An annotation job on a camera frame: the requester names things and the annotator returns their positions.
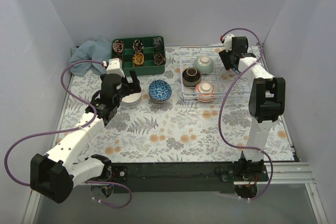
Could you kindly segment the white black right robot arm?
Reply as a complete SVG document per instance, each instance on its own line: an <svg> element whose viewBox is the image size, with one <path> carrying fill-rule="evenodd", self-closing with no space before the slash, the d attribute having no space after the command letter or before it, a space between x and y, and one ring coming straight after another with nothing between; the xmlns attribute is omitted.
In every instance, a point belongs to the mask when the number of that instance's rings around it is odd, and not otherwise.
<svg viewBox="0 0 336 224"><path fill-rule="evenodd" d="M251 129L247 147L241 157L223 174L242 180L251 180L264 169L264 153L269 132L285 110L286 81L271 75L258 62L258 58L248 53L248 39L229 34L223 40L224 50L219 56L226 70L237 70L244 74L251 83L248 102L251 116Z"/></svg>

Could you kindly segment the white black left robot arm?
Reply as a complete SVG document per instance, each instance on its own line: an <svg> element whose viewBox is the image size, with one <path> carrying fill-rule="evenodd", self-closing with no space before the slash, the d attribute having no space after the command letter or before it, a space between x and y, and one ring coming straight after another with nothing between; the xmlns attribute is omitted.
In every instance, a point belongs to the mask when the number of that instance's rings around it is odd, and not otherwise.
<svg viewBox="0 0 336 224"><path fill-rule="evenodd" d="M30 188L56 203L64 202L74 187L93 179L95 183L112 180L112 162L94 154L85 161L75 160L83 148L101 132L116 115L121 100L141 93L135 71L132 81L116 73L103 74L101 88L92 96L79 123L78 129L50 149L46 154L36 154L30 161Z"/></svg>

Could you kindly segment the brown checker pattern bowl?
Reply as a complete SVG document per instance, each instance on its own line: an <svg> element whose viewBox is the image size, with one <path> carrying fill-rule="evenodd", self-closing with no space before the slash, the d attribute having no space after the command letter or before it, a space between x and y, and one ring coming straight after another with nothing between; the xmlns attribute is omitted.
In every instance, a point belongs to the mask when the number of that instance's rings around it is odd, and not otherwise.
<svg viewBox="0 0 336 224"><path fill-rule="evenodd" d="M150 99L151 99L154 103L157 103L157 104L162 104L162 103L165 103L165 102L167 102L167 101L169 100L169 98L168 98L168 99L165 99L165 100L157 100L157 99L153 98L152 96L150 96Z"/></svg>

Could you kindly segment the blue zigzag pattern bowl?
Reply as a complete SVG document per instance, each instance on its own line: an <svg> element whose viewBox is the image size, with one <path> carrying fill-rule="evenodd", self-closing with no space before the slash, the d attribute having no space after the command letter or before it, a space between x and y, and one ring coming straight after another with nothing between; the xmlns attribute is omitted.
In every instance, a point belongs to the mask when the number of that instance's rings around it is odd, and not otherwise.
<svg viewBox="0 0 336 224"><path fill-rule="evenodd" d="M234 72L236 75L240 74L240 72L236 68L231 68L232 72Z"/></svg>

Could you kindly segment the plain white bowl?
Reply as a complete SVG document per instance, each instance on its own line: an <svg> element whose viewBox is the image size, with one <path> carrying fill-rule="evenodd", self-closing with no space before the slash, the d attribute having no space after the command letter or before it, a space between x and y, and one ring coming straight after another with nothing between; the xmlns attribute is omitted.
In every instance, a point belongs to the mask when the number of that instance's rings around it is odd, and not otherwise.
<svg viewBox="0 0 336 224"><path fill-rule="evenodd" d="M122 99L122 103L125 105L135 105L141 100L141 97L142 97L141 92L130 94Z"/></svg>

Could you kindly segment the blue triangle pattern bowl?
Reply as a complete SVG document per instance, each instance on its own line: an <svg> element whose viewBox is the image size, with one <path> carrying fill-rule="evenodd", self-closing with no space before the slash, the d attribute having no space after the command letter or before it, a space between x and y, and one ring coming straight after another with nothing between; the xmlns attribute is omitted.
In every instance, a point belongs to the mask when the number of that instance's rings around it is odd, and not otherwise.
<svg viewBox="0 0 336 224"><path fill-rule="evenodd" d="M164 80L154 80L148 87L149 95L157 100L165 100L171 97L171 86Z"/></svg>

